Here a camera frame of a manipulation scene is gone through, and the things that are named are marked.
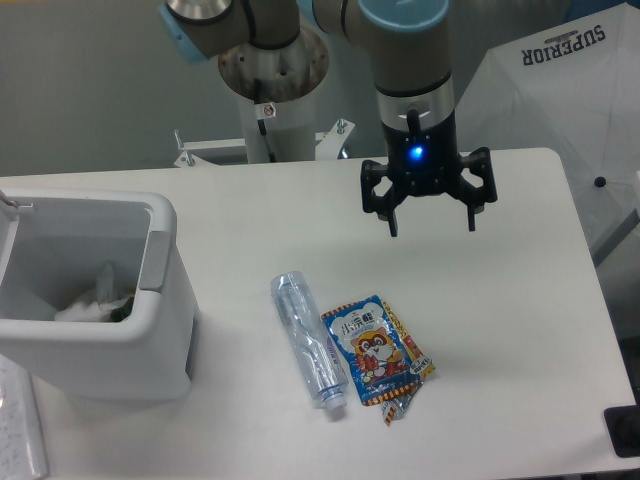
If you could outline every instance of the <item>white table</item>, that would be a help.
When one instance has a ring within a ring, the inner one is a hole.
[[[467,232],[446,196],[409,199],[399,237],[361,211],[359,161],[1,179],[147,190],[178,211],[203,312],[181,402],[68,398],[37,382],[57,478],[530,477],[635,468],[602,412],[633,402],[558,157],[494,152],[499,201]],[[387,428],[353,387],[344,418],[311,408],[269,295],[304,272],[322,310],[377,293],[437,376]]]

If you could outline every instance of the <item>bottle cap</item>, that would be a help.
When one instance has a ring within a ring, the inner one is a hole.
[[[335,410],[336,408],[345,407],[346,405],[347,399],[344,398],[344,394],[342,392],[335,393],[322,401],[322,406],[326,410]]]

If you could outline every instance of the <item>white umbrella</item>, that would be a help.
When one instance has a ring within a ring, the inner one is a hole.
[[[457,124],[461,150],[558,152],[593,247],[636,201],[640,10],[623,4],[490,50]]]

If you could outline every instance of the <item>light blue joint cap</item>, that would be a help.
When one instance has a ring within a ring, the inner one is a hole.
[[[358,0],[365,17],[379,27],[417,33],[435,27],[449,11],[450,0]]]
[[[167,10],[166,5],[158,6],[158,12],[162,17],[165,27],[167,27],[169,35],[171,35],[171,38],[173,39],[173,43],[176,44],[183,58],[191,64],[206,62],[207,57],[204,56],[198,47],[196,47],[195,43],[193,43],[187,34],[180,28],[176,19],[173,18],[169,13],[169,10]]]
[[[313,14],[313,0],[298,0],[298,7],[307,20],[317,25],[316,17]]]

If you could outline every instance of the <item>cartoon character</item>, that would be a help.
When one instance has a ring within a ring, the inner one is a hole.
[[[351,340],[365,383],[390,377],[407,369],[402,352],[397,350],[384,327],[365,332]]]

